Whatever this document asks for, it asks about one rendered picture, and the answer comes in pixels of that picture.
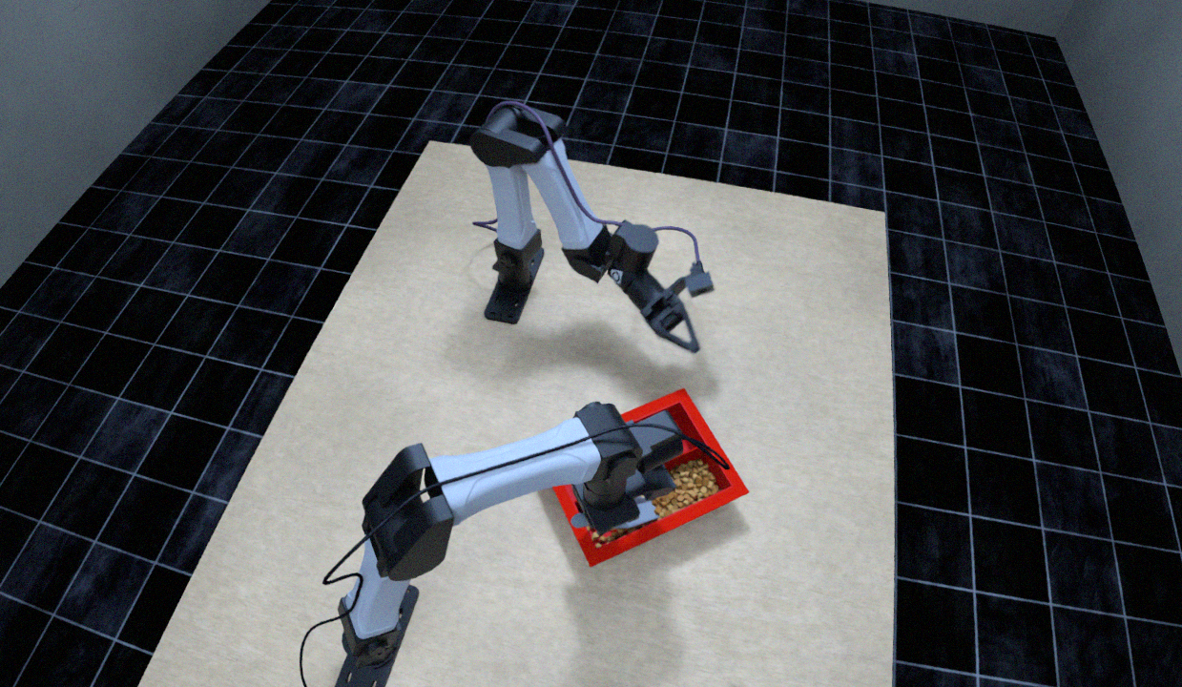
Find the red divided box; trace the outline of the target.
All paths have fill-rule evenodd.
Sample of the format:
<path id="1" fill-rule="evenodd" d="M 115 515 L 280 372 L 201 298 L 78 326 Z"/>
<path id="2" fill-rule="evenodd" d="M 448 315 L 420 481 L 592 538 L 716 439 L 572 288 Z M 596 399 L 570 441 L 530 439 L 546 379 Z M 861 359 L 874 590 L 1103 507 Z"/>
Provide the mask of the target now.
<path id="1" fill-rule="evenodd" d="M 694 401 L 691 401 L 691 397 L 688 396 L 686 388 L 680 388 L 677 393 L 648 402 L 645 406 L 639 406 L 634 410 L 626 410 L 624 414 L 621 414 L 621 416 L 625 422 L 629 422 L 632 419 L 634 424 L 637 424 L 639 421 L 643 421 L 643 419 L 655 416 L 655 414 L 661 410 L 669 410 L 671 417 L 676 421 L 676 424 L 678 424 L 678 429 L 681 429 L 686 436 L 699 440 L 701 443 L 707 445 L 707 447 L 715 449 L 717 452 L 717 456 L 725 458 L 725 461 L 730 466 L 730 469 L 725 469 L 721 465 L 715 464 L 713 458 L 708 456 L 707 453 L 699 449 L 699 447 L 695 447 L 694 443 L 682 440 L 683 447 L 686 447 L 687 452 L 683 451 L 683 455 L 671 458 L 670 461 L 663 464 L 665 469 L 671 472 L 671 469 L 676 468 L 677 465 L 688 464 L 688 461 L 695 461 L 700 458 L 701 464 L 707 464 L 709 466 L 708 472 L 712 472 L 712 474 L 715 475 L 715 485 L 722 491 L 719 491 L 717 494 L 704 497 L 703 500 L 694 503 L 693 505 L 687 506 L 687 508 L 677 511 L 671 516 L 657 519 L 657 521 L 654 521 L 644 529 L 634 531 L 634 533 L 621 536 L 621 538 L 616 536 L 617 539 L 610 543 L 608 543 L 608 540 L 599 542 L 599 539 L 600 536 L 612 536 L 613 531 L 599 534 L 599 538 L 593 542 L 591 537 L 596 533 L 595 529 L 590 529 L 590 533 L 587 533 L 586 527 L 574 529 L 571 526 L 579 543 L 579 547 L 582 547 L 582 551 L 587 558 L 587 565 L 590 565 L 590 568 L 593 568 L 596 564 L 602 564 L 603 560 L 608 560 L 608 558 L 612 558 L 622 552 L 630 551 L 639 544 L 655 539 L 656 536 L 668 533 L 668 531 L 673 529 L 686 525 L 686 523 L 691 521 L 691 519 L 696 519 L 699 516 L 704 516 L 708 512 L 714 511 L 717 506 L 725 506 L 726 504 L 736 500 L 740 495 L 749 494 L 749 491 L 746 486 L 743 486 L 743 480 L 740 480 L 740 477 L 738 475 L 738 469 L 732 466 L 729 456 L 725 455 L 725 449 L 722 449 L 722 447 L 717 443 L 717 439 L 712 433 L 707 422 L 704 422 L 704 419 L 701 417 L 699 408 L 695 407 Z M 582 511 L 582 506 L 577 503 L 571 486 L 557 486 L 553 488 L 556 491 L 557 500 L 561 504 L 563 512 L 566 514 L 566 518 L 569 518 L 571 525 L 572 517 Z M 596 543 L 602 544 L 602 547 L 595 547 Z"/>

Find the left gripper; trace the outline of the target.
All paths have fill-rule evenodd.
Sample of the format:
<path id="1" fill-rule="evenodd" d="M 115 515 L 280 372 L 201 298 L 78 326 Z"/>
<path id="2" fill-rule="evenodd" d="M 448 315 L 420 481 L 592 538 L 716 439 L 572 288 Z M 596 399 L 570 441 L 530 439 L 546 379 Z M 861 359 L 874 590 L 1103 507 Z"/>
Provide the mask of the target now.
<path id="1" fill-rule="evenodd" d="M 690 277 L 681 278 L 674 281 L 669 287 L 670 290 L 663 290 L 663 287 L 657 285 L 657 281 L 649 276 L 649 273 L 644 273 L 635 278 L 632 280 L 632 285 L 626 287 L 625 292 L 626 300 L 631 302 L 634 307 L 638 310 L 639 319 L 642 319 L 649 331 L 654 333 L 655 338 L 664 341 L 665 344 L 670 344 L 671 346 L 682 349 L 682 351 L 686 351 L 686 354 L 691 356 L 699 354 L 699 343 L 696 343 L 690 322 L 688 322 L 686 307 L 683 307 L 682 302 L 678 302 L 677 296 L 678 293 L 686 291 L 687 279 L 701 276 L 701 271 L 700 273 L 696 273 L 696 271 L 700 271 L 700 268 L 688 270 L 688 274 L 690 274 Z M 686 341 L 678 341 L 678 338 L 675 338 L 670 333 L 671 330 L 676 329 L 681 323 L 686 324 L 686 332 L 688 335 L 688 341 L 690 341 L 689 343 L 686 343 Z"/>

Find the light blue scoop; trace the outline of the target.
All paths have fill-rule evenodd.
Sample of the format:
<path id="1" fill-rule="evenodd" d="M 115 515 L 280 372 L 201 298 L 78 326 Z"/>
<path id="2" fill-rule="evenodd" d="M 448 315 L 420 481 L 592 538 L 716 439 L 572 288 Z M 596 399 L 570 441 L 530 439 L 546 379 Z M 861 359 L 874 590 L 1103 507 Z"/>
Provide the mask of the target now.
<path id="1" fill-rule="evenodd" d="M 642 523 L 651 521 L 651 519 L 660 517 L 660 514 L 658 516 L 654 514 L 655 510 L 655 506 L 652 506 L 654 499 L 647 501 L 647 497 L 638 495 L 634 497 L 634 500 L 635 503 L 637 503 L 637 506 L 639 508 L 639 518 L 635 519 L 635 521 L 629 523 L 629 525 L 622 525 L 618 526 L 617 529 L 630 529 L 637 525 L 642 525 Z M 571 519 L 571 524 L 574 526 L 574 529 L 586 527 L 587 519 L 585 518 L 585 513 L 582 512 L 574 514 Z"/>

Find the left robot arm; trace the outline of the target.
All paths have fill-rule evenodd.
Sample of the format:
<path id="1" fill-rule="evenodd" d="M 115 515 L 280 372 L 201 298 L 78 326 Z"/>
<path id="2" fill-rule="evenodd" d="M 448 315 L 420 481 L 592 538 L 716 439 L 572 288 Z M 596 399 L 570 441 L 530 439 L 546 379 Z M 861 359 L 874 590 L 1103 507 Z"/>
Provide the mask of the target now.
<path id="1" fill-rule="evenodd" d="M 556 114 L 527 109 L 541 117 L 554 147 L 550 147 L 546 138 L 533 138 L 546 135 L 532 114 L 518 106 L 502 106 L 470 137 L 472 151 L 491 174 L 498 219 L 493 270 L 499 277 L 485 318 L 505 324 L 518 324 L 546 254 L 541 229 L 537 229 L 530 203 L 530 179 L 546 202 L 563 244 L 560 251 L 577 276 L 596 285 L 608 273 L 626 296 L 632 280 L 649 273 L 647 268 L 657 247 L 655 231 L 647 226 L 622 221 L 612 235 L 608 225 L 587 218 L 576 195 L 587 212 L 593 212 L 579 190 L 561 140 L 569 132 L 566 122 Z"/>

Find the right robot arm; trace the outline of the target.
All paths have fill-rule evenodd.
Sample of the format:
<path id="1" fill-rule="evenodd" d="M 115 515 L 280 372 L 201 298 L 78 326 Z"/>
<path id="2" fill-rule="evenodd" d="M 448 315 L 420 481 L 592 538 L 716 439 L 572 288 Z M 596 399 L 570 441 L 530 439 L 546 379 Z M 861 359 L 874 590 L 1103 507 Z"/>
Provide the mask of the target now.
<path id="1" fill-rule="evenodd" d="M 364 534 L 420 494 L 424 468 L 426 487 L 440 487 L 426 492 L 430 497 L 426 503 L 418 497 L 396 512 L 364 542 L 363 585 L 356 605 L 340 618 L 348 656 L 335 687 L 387 686 L 418 599 L 410 581 L 442 564 L 452 526 L 538 490 L 586 482 L 595 494 L 616 494 L 637 471 L 647 473 L 686 451 L 681 436 L 657 427 L 624 427 L 592 436 L 624 424 L 634 420 L 625 422 L 613 404 L 590 402 L 563 424 L 504 447 L 434 458 L 426 456 L 424 443 L 400 449 L 363 498 Z M 671 487 L 644 495 L 647 501 L 676 488 L 664 465 L 663 469 Z"/>

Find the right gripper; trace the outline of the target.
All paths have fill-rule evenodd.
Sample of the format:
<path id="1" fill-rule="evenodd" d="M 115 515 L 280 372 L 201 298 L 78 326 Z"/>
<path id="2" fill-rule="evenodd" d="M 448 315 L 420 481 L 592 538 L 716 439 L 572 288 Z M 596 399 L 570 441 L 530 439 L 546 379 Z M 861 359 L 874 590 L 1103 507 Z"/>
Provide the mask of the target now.
<path id="1" fill-rule="evenodd" d="M 582 482 L 579 486 L 571 484 L 576 500 L 587 519 L 587 526 L 595 529 L 596 534 L 609 533 L 611 529 L 638 519 L 639 508 L 634 501 L 634 497 L 651 494 L 651 492 L 670 487 L 671 482 L 665 475 L 663 465 L 654 467 L 644 474 L 637 471 L 636 475 L 626 478 L 624 488 L 616 494 L 595 494 L 593 490 L 587 490 L 586 482 Z"/>

